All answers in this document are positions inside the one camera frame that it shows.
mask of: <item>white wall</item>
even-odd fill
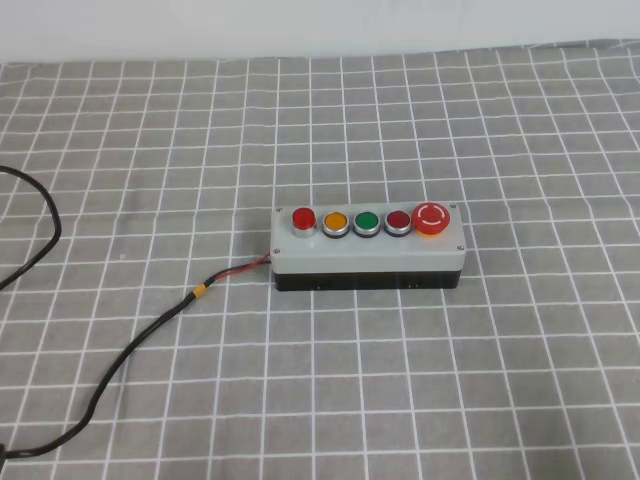
[[[0,62],[408,53],[640,38],[637,0],[5,0]]]

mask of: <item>gray fabric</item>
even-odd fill
[[[453,291],[212,288],[5,478],[638,478],[640,56],[514,49],[0,67],[0,164],[64,235],[0,294],[0,441],[78,418],[274,205],[459,202]],[[0,275],[51,233],[0,178]]]

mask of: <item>emergency stop button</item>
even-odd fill
[[[418,233],[427,236],[438,235],[447,228],[451,216],[444,205],[426,202],[418,205],[411,215],[411,222]]]

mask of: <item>red push button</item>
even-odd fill
[[[413,210],[411,221],[416,230],[423,235],[438,235],[451,221],[449,211],[444,205],[434,202],[421,203]]]
[[[392,237],[404,237],[411,231],[411,217],[401,210],[391,212],[384,219],[384,229]]]
[[[316,233],[316,214],[310,208],[298,208],[292,215],[293,233],[298,237],[310,237]]]

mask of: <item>push button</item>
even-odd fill
[[[349,219],[340,212],[331,212],[322,221],[322,231],[327,237],[342,238],[349,233]]]
[[[293,212],[293,233],[296,237],[307,238],[318,230],[316,227],[316,214],[310,208],[298,208]]]
[[[413,210],[411,220],[418,233],[433,236],[442,233],[447,228],[451,216],[444,205],[426,202],[421,203]]]
[[[402,210],[391,212],[384,219],[384,229],[392,237],[404,237],[411,231],[411,217]]]
[[[353,231],[359,237],[375,237],[380,231],[380,219],[373,212],[362,212],[353,221]]]

